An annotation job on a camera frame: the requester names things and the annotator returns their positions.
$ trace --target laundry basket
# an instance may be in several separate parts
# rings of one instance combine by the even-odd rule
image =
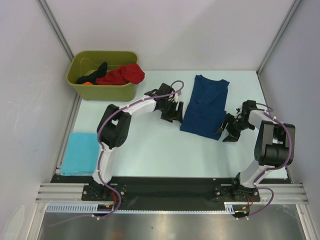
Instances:
[[[78,53],[67,74],[67,83],[85,100],[131,101],[136,95],[136,84],[125,85],[85,85],[76,84],[81,76],[87,76],[107,62],[107,71],[117,67],[136,64],[138,57],[130,51],[82,51]]]

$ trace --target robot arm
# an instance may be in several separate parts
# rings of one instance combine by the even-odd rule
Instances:
[[[104,146],[104,148],[100,147],[100,151],[103,151],[100,163],[100,174],[106,183],[108,183],[112,178],[115,152],[126,141],[132,118],[137,118],[155,110],[160,110],[162,112],[161,119],[171,123],[173,120],[179,121],[180,123],[183,122],[182,110],[184,103],[177,102],[178,96],[172,95],[170,97],[157,98],[157,96],[170,94],[172,92],[174,92],[174,89],[171,86],[163,83],[159,89],[146,92],[143,97],[139,99],[140,102],[138,104],[132,106],[130,106],[130,104],[123,106],[115,106],[114,104],[110,104],[106,108],[98,125],[97,132],[99,132],[102,124],[111,114],[118,109],[127,107],[116,114],[112,118],[112,121],[109,121],[104,126],[100,134],[100,141]],[[97,170],[98,166],[96,167],[96,171],[93,173],[93,179],[97,183],[102,184]]]
[[[295,126],[284,123],[292,141],[290,165],[294,158]],[[237,115],[227,114],[216,133],[227,129],[229,135],[223,142],[237,142],[242,130],[258,129],[258,137],[254,148],[253,162],[234,179],[231,191],[234,195],[239,193],[251,194],[255,186],[265,178],[274,168],[282,166],[289,153],[288,136],[283,127],[267,117],[262,109],[257,108],[255,101],[248,100],[237,109]]]

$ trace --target light blue towel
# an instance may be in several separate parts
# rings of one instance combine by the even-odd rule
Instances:
[[[100,146],[96,133],[74,132],[69,135],[61,174],[91,175],[94,173]]]

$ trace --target white table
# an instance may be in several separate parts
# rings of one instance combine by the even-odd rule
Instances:
[[[230,82],[225,110],[235,114],[236,108],[246,100],[265,103],[255,71],[179,71],[149,70],[139,84],[136,99],[145,92],[158,89],[161,83],[175,80],[185,83],[179,97],[188,106],[194,79],[203,75],[211,80],[225,79]],[[82,100],[73,132],[96,133],[106,107],[123,102]],[[180,123],[160,119],[161,112],[147,113],[131,121],[126,142],[120,147],[113,167],[113,176],[135,177],[199,177],[233,178],[254,159],[254,147],[258,130],[245,130],[238,142],[222,142],[179,130]],[[269,178],[286,179],[285,169],[276,170]]]

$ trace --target purple cable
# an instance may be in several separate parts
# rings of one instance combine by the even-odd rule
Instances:
[[[106,124],[115,116],[117,115],[119,112],[125,110],[125,109],[128,109],[128,108],[131,108],[133,107],[134,105],[136,104],[139,104],[143,101],[146,101],[146,100],[150,100],[150,99],[160,99],[160,98],[165,98],[165,97],[170,97],[172,95],[175,95],[175,94],[179,94],[181,93],[181,90],[184,88],[185,86],[185,83],[181,80],[177,80],[177,81],[174,81],[172,84],[171,84],[171,87],[176,84],[176,83],[181,83],[182,86],[177,90],[177,91],[173,91],[171,93],[168,93],[168,94],[165,94],[165,95],[159,95],[159,96],[150,96],[150,97],[146,97],[144,99],[140,99],[140,100],[137,100],[135,102],[132,102],[130,103],[129,105],[127,106],[124,106],[122,108],[119,108],[117,111],[115,111],[114,113],[112,113],[101,125],[99,131],[98,131],[98,142],[99,144],[101,145],[102,147],[102,151],[100,152],[100,155],[99,155],[99,158],[98,158],[98,163],[97,163],[97,174],[98,174],[98,177],[100,179],[100,181],[102,182],[102,184],[104,186],[106,186],[108,189],[110,189],[111,191],[115,192],[115,194],[118,196],[118,204],[116,206],[116,208],[114,208],[111,212],[109,212],[107,215],[104,215],[104,216],[101,216],[99,217],[99,219],[105,219],[107,217],[109,217],[111,214],[113,214],[115,211],[117,211],[121,205],[121,195],[120,193],[114,189],[113,187],[109,186],[103,179],[102,179],[102,176],[101,176],[101,173],[100,173],[100,163],[101,163],[101,159],[102,159],[102,156],[103,156],[103,153],[104,153],[104,149],[105,149],[105,146],[102,144],[101,140],[100,140],[100,136],[101,136],[101,132],[102,132],[102,129],[104,129],[104,127],[106,126]],[[79,218],[82,218],[82,217],[92,217],[92,215],[89,215],[89,214],[82,214],[82,215],[78,215],[78,216],[75,216],[75,217],[72,217],[72,218],[69,218],[69,219],[66,219],[66,220],[63,220],[63,221],[60,221],[60,222],[57,222],[57,223],[54,223],[54,224],[50,224],[48,225],[49,227],[54,227],[56,225],[59,225],[59,224],[63,224],[63,223],[67,223],[69,221],[72,221],[74,219],[79,219]]]
[[[268,105],[266,104],[263,104],[263,103],[256,103],[257,105],[260,105],[260,106],[264,106],[267,108],[267,112],[271,113],[274,111],[274,109],[272,107],[269,107]]]
[[[267,106],[267,105],[265,105],[265,104],[257,103],[257,105],[261,105],[261,106],[267,107],[267,108],[270,110],[269,112],[273,112],[273,111],[274,111],[273,108],[271,108],[271,107],[269,107],[269,106]],[[290,135],[290,132],[289,132],[288,128],[287,128],[282,122],[280,122],[280,121],[277,120],[276,118],[272,117],[272,116],[270,115],[270,113],[264,112],[263,114],[264,114],[265,116],[267,116],[269,119],[273,120],[275,123],[281,125],[281,127],[284,129],[285,134],[286,134],[286,136],[287,136],[287,138],[288,138],[288,156],[286,157],[286,159],[285,159],[285,161],[283,162],[282,165],[280,165],[280,166],[278,166],[278,167],[270,167],[270,168],[265,169],[263,172],[261,172],[261,173],[253,180],[253,183],[254,183],[254,184],[265,174],[266,171],[273,171],[273,170],[278,170],[278,169],[284,168],[284,167],[288,164],[288,162],[290,161],[291,152],[292,152],[292,139],[291,139],[291,135]],[[275,196],[274,191],[273,191],[271,188],[269,188],[269,187],[258,187],[258,186],[256,186],[256,188],[259,189],[259,190],[261,190],[261,189],[269,190],[269,191],[271,192],[271,198],[270,198],[269,202],[268,202],[263,208],[261,208],[260,210],[258,210],[258,211],[256,211],[256,212],[250,214],[249,217],[254,216],[254,215],[262,212],[264,209],[266,209],[266,208],[271,204],[271,202],[273,201],[274,196]]]

